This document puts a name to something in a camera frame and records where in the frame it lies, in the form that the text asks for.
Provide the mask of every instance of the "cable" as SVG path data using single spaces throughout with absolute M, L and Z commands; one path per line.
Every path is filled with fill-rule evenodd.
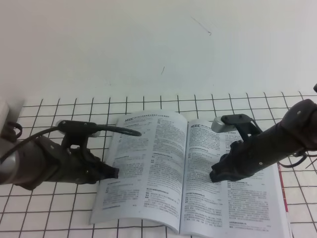
M 1 158 L 0 158 L 0 165 L 6 160 L 6 158 L 8 158 L 12 153 L 14 153 L 15 151 L 17 151 L 18 149 L 20 149 L 23 145 L 25 145 L 26 143 L 30 142 L 31 140 L 34 140 L 35 138 L 44 135 L 46 133 L 52 132 L 52 131 L 56 131 L 58 130 L 57 127 L 52 127 L 46 130 L 42 130 L 38 133 L 35 133 L 34 135 L 31 135 L 30 137 L 22 140 L 20 143 L 16 144 L 14 147 L 12 147 L 11 149 L 9 149 Z
M 22 126 L 19 123 L 8 121 L 3 125 L 0 137 L 14 143 L 21 135 Z
M 306 160 L 306 159 L 307 159 L 307 154 L 304 154 L 304 155 L 302 156 L 302 158 L 301 158 L 299 161 L 297 161 L 296 163 L 293 163 L 293 164 L 290 164 L 290 165 L 284 165 L 284 164 L 281 164 L 280 162 L 278 162 L 278 164 L 281 165 L 281 166 L 284 167 L 284 168 L 290 169 L 290 168 L 293 168 L 293 167 L 295 167 L 295 166 L 300 165 L 300 164 L 303 163 L 304 160 Z

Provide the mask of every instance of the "black cable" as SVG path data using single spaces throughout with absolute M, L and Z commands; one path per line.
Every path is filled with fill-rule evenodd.
M 290 164 L 290 165 L 284 165 L 284 164 L 281 164 L 280 162 L 278 162 L 278 164 L 281 165 L 281 166 L 284 167 L 284 168 L 290 169 L 290 168 L 293 168 L 293 167 L 296 167 L 296 166 L 300 165 L 300 164 L 303 163 L 306 159 L 307 159 L 307 155 L 304 154 L 304 155 L 302 156 L 302 158 L 301 158 L 299 161 L 297 161 L 296 163 L 293 163 L 293 164 Z
M 6 160 L 6 158 L 8 158 L 12 153 L 14 153 L 15 151 L 17 151 L 18 149 L 20 149 L 23 145 L 25 145 L 26 143 L 30 142 L 31 140 L 34 140 L 35 138 L 44 135 L 46 133 L 52 132 L 52 131 L 56 131 L 58 130 L 57 127 L 52 127 L 46 130 L 42 130 L 38 133 L 35 133 L 34 135 L 31 135 L 30 137 L 22 140 L 20 143 L 16 144 L 14 147 L 12 147 L 11 149 L 9 149 L 1 158 L 0 158 L 0 165 Z
M 22 126 L 19 123 L 12 122 L 12 121 L 8 121 L 7 125 L 13 127 L 13 129 L 16 128 L 19 130 L 19 133 L 15 135 L 15 139 L 17 140 L 22 135 L 22 129 L 23 129 Z

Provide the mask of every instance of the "white wall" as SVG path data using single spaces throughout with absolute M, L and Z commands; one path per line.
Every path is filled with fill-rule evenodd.
M 316 12 L 315 0 L 1 0 L 0 93 L 305 90 Z

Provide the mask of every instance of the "table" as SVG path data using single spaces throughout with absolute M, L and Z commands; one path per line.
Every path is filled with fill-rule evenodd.
M 279 122 L 288 108 L 317 95 L 304 92 L 119 95 L 117 97 L 61 97 L 26 100 L 18 122 L 24 126 L 20 139 L 49 128 L 61 119 L 115 124 L 123 114 L 148 109 L 165 109 L 181 113 L 187 120 L 213 120 L 215 116 L 247 114 L 263 130 Z M 47 135 L 60 143 L 63 135 Z M 106 160 L 112 134 L 90 138 L 88 147 Z M 296 158 L 282 162 L 290 164 Z M 317 170 L 305 167 L 307 159 L 293 169 L 282 168 L 284 191 L 294 238 L 317 238 Z M 44 182 L 33 191 L 18 186 L 0 186 L 0 237 L 2 238 L 173 238 L 169 228 L 139 219 L 120 219 L 89 225 L 88 220 L 97 192 L 97 184 L 75 185 Z

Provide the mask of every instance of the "open book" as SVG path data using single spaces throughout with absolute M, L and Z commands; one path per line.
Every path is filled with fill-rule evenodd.
M 125 115 L 117 126 L 143 135 L 114 135 L 107 164 L 120 168 L 119 179 L 101 181 L 91 223 L 141 218 L 181 234 L 289 238 L 277 165 L 211 182 L 211 166 L 241 139 L 237 131 L 217 134 L 211 122 L 167 111 Z

